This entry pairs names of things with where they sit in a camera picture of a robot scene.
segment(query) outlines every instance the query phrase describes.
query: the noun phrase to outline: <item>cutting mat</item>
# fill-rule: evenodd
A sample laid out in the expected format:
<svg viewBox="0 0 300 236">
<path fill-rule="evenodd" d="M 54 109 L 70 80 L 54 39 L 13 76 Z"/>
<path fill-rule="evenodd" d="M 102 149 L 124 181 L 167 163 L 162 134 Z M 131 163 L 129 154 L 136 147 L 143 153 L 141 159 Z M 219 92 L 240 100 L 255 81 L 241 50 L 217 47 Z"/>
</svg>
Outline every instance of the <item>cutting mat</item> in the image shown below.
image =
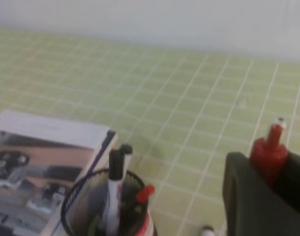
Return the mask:
<svg viewBox="0 0 300 236">
<path fill-rule="evenodd" d="M 248 153 L 279 116 L 300 153 L 300 63 L 0 29 L 3 109 L 111 126 L 156 186 L 159 235 L 224 235 L 226 153 Z"/>
</svg>

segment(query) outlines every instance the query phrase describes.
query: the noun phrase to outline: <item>white wall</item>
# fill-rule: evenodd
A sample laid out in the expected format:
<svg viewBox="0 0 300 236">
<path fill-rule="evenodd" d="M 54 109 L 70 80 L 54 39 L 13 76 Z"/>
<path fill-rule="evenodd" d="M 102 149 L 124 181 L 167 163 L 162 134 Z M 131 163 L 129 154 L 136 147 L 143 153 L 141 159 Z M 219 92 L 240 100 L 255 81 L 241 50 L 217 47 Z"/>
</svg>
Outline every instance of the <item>white wall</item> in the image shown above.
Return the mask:
<svg viewBox="0 0 300 236">
<path fill-rule="evenodd" d="M 0 22 L 300 59 L 300 0 L 0 0 Z"/>
</svg>

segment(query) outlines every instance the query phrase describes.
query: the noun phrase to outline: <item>red nozzle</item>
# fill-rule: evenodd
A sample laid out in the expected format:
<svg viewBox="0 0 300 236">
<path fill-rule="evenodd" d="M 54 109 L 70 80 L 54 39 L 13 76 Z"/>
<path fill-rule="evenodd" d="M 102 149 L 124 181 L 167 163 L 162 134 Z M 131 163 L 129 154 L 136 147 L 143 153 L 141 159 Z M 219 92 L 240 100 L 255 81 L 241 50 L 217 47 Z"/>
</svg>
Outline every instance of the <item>red nozzle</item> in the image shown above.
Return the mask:
<svg viewBox="0 0 300 236">
<path fill-rule="evenodd" d="M 138 194 L 136 195 L 136 199 L 139 203 L 144 203 L 148 200 L 149 196 L 153 194 L 155 191 L 155 187 L 153 185 L 145 186 Z"/>
<path fill-rule="evenodd" d="M 276 122 L 272 123 L 266 138 L 266 148 L 276 149 L 279 146 L 281 135 L 286 128 L 286 123 L 283 118 L 279 118 Z"/>
</svg>

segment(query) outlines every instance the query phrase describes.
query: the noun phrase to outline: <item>book cover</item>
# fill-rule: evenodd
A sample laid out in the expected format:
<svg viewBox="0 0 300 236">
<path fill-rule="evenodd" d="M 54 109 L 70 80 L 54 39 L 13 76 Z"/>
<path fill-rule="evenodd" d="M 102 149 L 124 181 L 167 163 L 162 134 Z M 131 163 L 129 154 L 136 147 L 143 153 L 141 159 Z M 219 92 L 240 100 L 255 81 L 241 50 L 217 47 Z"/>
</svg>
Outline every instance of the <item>book cover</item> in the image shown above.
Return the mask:
<svg viewBox="0 0 300 236">
<path fill-rule="evenodd" d="M 96 165 L 109 128 L 0 114 L 0 236 L 39 236 L 74 182 Z"/>
</svg>

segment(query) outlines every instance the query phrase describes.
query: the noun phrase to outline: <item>white tip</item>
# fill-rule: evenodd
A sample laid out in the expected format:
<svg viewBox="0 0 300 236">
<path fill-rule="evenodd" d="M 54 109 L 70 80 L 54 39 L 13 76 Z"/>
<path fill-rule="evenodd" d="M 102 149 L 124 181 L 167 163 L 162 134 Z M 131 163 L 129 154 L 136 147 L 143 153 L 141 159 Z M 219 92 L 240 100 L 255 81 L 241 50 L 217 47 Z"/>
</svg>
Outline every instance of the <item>white tip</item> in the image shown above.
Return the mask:
<svg viewBox="0 0 300 236">
<path fill-rule="evenodd" d="M 202 230 L 201 236 L 215 236 L 215 233 L 212 230 Z"/>
<path fill-rule="evenodd" d="M 281 126 L 283 129 L 286 129 L 286 127 L 287 127 L 286 121 L 282 117 L 279 117 L 277 120 L 275 120 L 274 122 L 272 122 L 271 125 L 276 125 L 276 124 L 278 124 L 279 126 Z"/>
</svg>

